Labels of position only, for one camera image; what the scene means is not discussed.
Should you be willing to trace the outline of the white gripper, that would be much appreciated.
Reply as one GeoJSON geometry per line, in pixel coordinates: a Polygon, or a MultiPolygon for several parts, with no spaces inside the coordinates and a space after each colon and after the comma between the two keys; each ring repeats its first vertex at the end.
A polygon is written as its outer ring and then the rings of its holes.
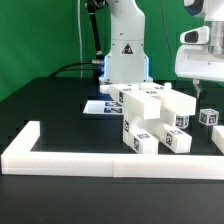
{"type": "Polygon", "coordinates": [[[204,25],[180,36],[175,72],[178,77],[192,78],[197,99],[200,80],[224,82],[224,25],[204,25]]]}

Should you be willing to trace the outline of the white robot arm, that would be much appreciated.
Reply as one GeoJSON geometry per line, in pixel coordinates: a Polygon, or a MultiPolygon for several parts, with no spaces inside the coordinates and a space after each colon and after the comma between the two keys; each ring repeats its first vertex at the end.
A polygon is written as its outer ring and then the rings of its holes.
{"type": "MultiPolygon", "coordinates": [[[[183,0],[185,10],[204,19],[204,25],[180,35],[175,73],[201,80],[224,82],[224,0],[183,0]]],[[[144,52],[145,15],[135,0],[87,0],[96,48],[108,84],[149,82],[149,58],[144,52]],[[107,6],[111,15],[111,47],[103,54],[95,13],[107,6]]]]}

